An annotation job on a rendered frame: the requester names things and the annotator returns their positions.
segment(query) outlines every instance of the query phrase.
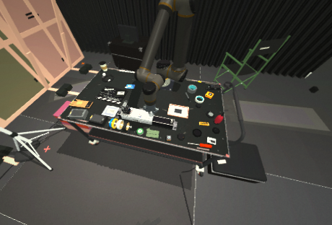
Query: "green chair frame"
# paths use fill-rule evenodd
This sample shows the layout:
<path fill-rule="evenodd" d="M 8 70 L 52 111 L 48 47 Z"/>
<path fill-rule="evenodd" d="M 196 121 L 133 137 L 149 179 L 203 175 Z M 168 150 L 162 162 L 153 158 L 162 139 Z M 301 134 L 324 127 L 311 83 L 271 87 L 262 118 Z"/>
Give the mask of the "green chair frame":
<path fill-rule="evenodd" d="M 253 56 L 253 53 L 254 53 L 254 51 L 257 49 L 257 47 L 259 46 L 259 44 L 261 43 L 261 39 L 256 43 L 256 45 L 255 45 L 255 47 L 253 48 L 253 49 L 249 49 L 249 52 L 248 52 L 248 54 L 246 55 L 246 57 L 244 58 L 244 60 L 242 61 L 242 62 L 239 62 L 236 58 L 234 58 L 233 56 L 231 56 L 228 52 L 226 52 L 226 56 L 225 56 L 225 58 L 224 58 L 224 60 L 223 60 L 223 62 L 222 62 L 222 64 L 221 64 L 221 66 L 220 66 L 220 68 L 219 68 L 219 70 L 218 70 L 218 72 L 217 72 L 217 75 L 215 76 L 215 78 L 214 78 L 214 82 L 216 82 L 216 83 L 219 83 L 218 81 L 217 81 L 217 79 L 220 77 L 220 76 L 222 76 L 223 74 L 226 74 L 227 72 L 230 72 L 231 73 L 231 75 L 233 76 L 233 79 L 232 79 L 232 83 L 233 83 L 233 81 L 234 80 L 238 80 L 239 81 L 239 84 L 237 84 L 237 85 L 235 85 L 235 87 L 237 87 L 237 86 L 239 86 L 240 84 L 242 84 L 243 86 L 244 86 L 244 89 L 247 89 L 248 88 L 248 86 L 251 84 L 251 82 L 257 77 L 257 75 L 265 68 L 265 66 L 268 64 L 268 62 L 270 62 L 271 61 L 271 59 L 279 52 L 279 50 L 282 48 L 282 46 L 284 46 L 284 44 L 288 41 L 288 39 L 290 38 L 291 36 L 289 35 L 286 39 L 285 39 L 285 41 L 282 43 L 282 45 L 279 47 L 279 49 L 276 51 L 276 52 L 274 52 L 272 55 L 271 55 L 271 57 L 269 58 L 269 59 L 267 59 L 267 58 L 265 58 L 265 57 L 263 57 L 263 56 L 261 56 L 261 55 L 258 55 L 258 57 L 259 58 L 261 58 L 262 60 L 264 60 L 265 61 L 265 64 L 258 70 L 258 71 L 256 71 L 254 68 L 252 68 L 250 65 L 248 65 L 247 64 L 247 62 L 248 62 L 248 59 L 251 57 L 251 56 Z M 226 60 L 226 58 L 227 57 L 230 57 L 233 61 L 235 61 L 239 66 L 240 66 L 240 68 L 239 68 L 239 70 L 236 72 L 236 73 L 234 73 L 229 67 L 230 66 L 232 66 L 232 65 L 228 65 L 228 66 L 226 66 L 226 65 L 224 65 L 224 62 L 225 62 L 225 60 Z M 251 71 L 251 73 L 253 73 L 253 71 L 254 72 L 256 72 L 256 74 L 254 74 L 254 75 L 252 75 L 251 77 L 249 77 L 248 79 L 246 79 L 246 80 L 244 80 L 244 81 L 242 81 L 241 79 L 239 79 L 237 76 L 238 75 L 245 75 L 245 74 L 240 74 L 240 72 L 243 70 L 243 68 L 244 68 L 244 66 L 247 66 L 248 68 L 249 68 L 249 71 Z M 226 72 L 224 72 L 224 73 L 222 73 L 222 74 L 220 74 L 219 75 L 219 72 L 220 72 L 220 70 L 221 69 L 226 69 Z M 230 91 L 232 88 L 230 88 L 230 89 L 227 89 L 226 91 L 224 91 L 223 93 L 226 93 L 226 92 L 228 92 L 228 91 Z"/>

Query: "black curtain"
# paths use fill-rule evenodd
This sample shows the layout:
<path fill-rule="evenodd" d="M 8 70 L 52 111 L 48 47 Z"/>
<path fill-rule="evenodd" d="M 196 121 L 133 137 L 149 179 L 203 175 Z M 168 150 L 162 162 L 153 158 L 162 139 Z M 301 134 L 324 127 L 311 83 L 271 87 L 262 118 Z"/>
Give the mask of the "black curtain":
<path fill-rule="evenodd" d="M 158 0 L 57 0 L 84 51 L 109 53 L 117 25 L 150 36 Z M 291 38 L 263 73 L 305 77 L 332 56 L 332 0 L 200 0 L 186 62 L 220 66 L 225 53 L 239 61 L 259 39 Z M 171 16 L 156 59 L 172 60 L 177 12 Z M 250 61 L 254 68 L 260 59 Z"/>

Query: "green chair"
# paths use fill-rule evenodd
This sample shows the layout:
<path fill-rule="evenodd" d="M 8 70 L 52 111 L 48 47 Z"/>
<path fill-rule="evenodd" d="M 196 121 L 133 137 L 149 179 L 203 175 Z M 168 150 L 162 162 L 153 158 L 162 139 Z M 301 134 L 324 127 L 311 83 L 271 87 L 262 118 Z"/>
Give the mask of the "green chair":
<path fill-rule="evenodd" d="M 234 79 L 232 79 L 231 82 L 233 82 L 234 80 L 239 81 L 239 84 L 235 85 L 235 87 L 242 84 L 245 87 L 245 89 L 247 89 L 248 86 L 251 84 L 251 82 L 254 80 L 254 78 L 256 78 L 256 76 L 265 68 L 265 66 L 268 64 L 268 62 L 271 61 L 271 59 L 278 53 L 278 51 L 282 48 L 282 46 L 288 41 L 288 39 L 290 37 L 291 36 L 288 36 L 287 38 L 276 39 L 276 40 L 263 40 L 263 41 L 259 40 L 253 49 L 249 49 L 248 54 L 246 55 L 244 60 L 241 62 L 239 62 L 236 58 L 232 57 L 229 53 L 226 53 L 226 56 L 217 72 L 217 75 L 215 76 L 214 81 L 216 83 L 219 83 L 217 81 L 217 79 L 220 76 L 222 76 L 223 74 L 230 72 L 231 75 L 234 77 Z M 263 57 L 266 54 L 272 54 L 272 55 L 269 59 L 267 59 L 267 58 Z M 233 61 L 235 61 L 236 64 L 224 65 L 224 62 L 228 56 Z M 254 68 L 252 68 L 250 65 L 247 64 L 249 58 L 251 58 L 253 56 L 258 56 L 259 58 L 261 58 L 265 61 L 265 64 L 258 71 L 256 71 Z M 221 68 L 226 69 L 226 72 L 219 75 Z M 253 74 L 253 73 L 256 73 L 256 74 L 252 75 L 245 81 L 242 81 L 240 78 L 237 77 L 237 76 Z M 231 88 L 228 89 L 227 87 L 223 87 L 223 86 L 222 86 L 222 88 L 223 88 L 223 93 L 231 90 Z"/>

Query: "robotic arm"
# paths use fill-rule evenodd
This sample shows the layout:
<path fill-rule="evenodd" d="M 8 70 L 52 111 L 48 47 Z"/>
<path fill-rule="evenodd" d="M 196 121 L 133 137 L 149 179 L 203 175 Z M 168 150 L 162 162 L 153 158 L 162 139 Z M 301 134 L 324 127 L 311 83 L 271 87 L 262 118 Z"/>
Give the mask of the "robotic arm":
<path fill-rule="evenodd" d="M 166 78 L 182 82 L 188 73 L 185 67 L 185 60 L 193 16 L 196 13 L 194 0 L 161 0 L 158 9 L 159 13 L 154 23 L 144 58 L 135 75 L 136 80 L 144 83 L 142 87 L 145 103 L 144 110 L 149 112 L 150 115 L 154 115 L 158 111 L 156 108 L 156 95 L 165 83 Z M 178 12 L 178 25 L 173 64 L 171 65 L 168 61 L 168 63 L 158 65 L 157 74 L 152 74 L 151 67 L 154 57 L 156 56 L 168 19 L 174 11 Z"/>

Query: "red cross mark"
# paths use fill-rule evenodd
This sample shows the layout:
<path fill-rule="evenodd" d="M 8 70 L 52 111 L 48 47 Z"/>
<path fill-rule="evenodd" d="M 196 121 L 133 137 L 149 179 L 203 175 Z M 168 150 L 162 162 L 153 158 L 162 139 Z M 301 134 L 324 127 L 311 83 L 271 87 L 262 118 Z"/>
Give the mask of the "red cross mark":
<path fill-rule="evenodd" d="M 43 150 L 45 150 L 45 152 L 47 152 L 47 150 L 50 150 L 50 149 L 51 149 L 50 146 L 47 146 L 47 148 L 43 149 Z"/>

